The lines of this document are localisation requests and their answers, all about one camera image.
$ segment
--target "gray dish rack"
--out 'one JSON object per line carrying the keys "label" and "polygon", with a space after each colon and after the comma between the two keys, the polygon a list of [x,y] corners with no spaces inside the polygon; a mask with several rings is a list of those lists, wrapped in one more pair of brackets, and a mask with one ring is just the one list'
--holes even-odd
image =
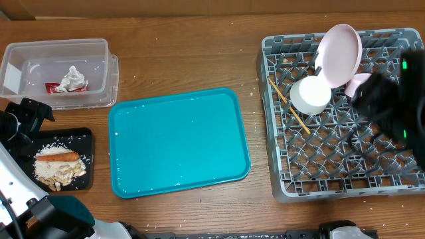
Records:
{"label": "gray dish rack", "polygon": [[[377,130],[350,107],[351,99],[344,95],[345,86],[332,90],[324,112],[307,116],[296,111],[311,135],[289,111],[291,85],[321,70],[314,68],[314,61],[324,34],[271,36],[262,41],[257,73],[266,114],[274,198],[279,202],[302,202],[425,192],[424,172],[410,151],[380,153],[383,149],[402,147],[384,135],[374,144],[369,143]],[[358,34],[363,55],[357,73],[381,72],[397,82],[401,52],[424,48],[415,29],[358,31]],[[269,78],[288,99],[288,104],[282,103]],[[378,160],[365,161],[350,150],[346,140],[352,132],[353,144]]]}

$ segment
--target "wooden table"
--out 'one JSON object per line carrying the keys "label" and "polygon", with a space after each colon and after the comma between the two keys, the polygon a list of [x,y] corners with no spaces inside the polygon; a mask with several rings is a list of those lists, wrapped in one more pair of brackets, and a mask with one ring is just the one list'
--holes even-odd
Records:
{"label": "wooden table", "polygon": [[[131,200],[118,198],[111,188],[110,108],[54,112],[56,122],[45,122],[42,129],[84,125],[96,136],[93,187],[55,193],[78,197],[96,218],[124,221],[142,232],[176,234],[283,232],[349,219],[379,230],[381,238],[423,238],[422,195],[294,204],[274,200],[255,60],[261,40],[269,35],[322,33],[339,23],[357,30],[413,27],[424,35],[424,22],[424,12],[2,22],[0,54],[12,42],[104,38],[120,62],[119,102],[217,87],[237,93],[252,160],[247,178]],[[6,101],[0,104],[4,109]]]}

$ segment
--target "carrot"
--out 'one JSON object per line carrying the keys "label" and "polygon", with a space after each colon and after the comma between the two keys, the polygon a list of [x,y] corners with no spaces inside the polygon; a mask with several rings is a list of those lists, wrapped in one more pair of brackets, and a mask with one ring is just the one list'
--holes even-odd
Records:
{"label": "carrot", "polygon": [[49,161],[49,162],[74,162],[79,159],[79,155],[75,152],[69,153],[58,153],[54,155],[43,155],[36,157],[39,161]]}

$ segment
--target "teal tray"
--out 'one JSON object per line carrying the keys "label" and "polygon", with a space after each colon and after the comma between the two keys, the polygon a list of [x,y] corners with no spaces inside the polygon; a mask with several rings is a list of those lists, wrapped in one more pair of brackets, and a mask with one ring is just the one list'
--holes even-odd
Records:
{"label": "teal tray", "polygon": [[125,199],[241,180],[251,168],[227,88],[117,104],[109,136],[112,189]]}

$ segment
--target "black tray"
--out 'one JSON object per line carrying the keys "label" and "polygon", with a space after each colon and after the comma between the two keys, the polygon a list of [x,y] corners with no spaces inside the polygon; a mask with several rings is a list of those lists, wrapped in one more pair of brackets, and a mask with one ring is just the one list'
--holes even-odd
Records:
{"label": "black tray", "polygon": [[86,174],[77,177],[68,186],[61,187],[61,191],[74,191],[89,189],[93,185],[93,161],[94,161],[94,136],[92,131],[86,127],[76,129],[58,129],[51,131],[40,131],[32,138],[32,143],[23,147],[17,163],[24,173],[41,189],[51,192],[47,185],[35,179],[35,154],[43,148],[43,145],[54,142],[63,143],[68,149],[77,152],[79,155],[85,155]]}

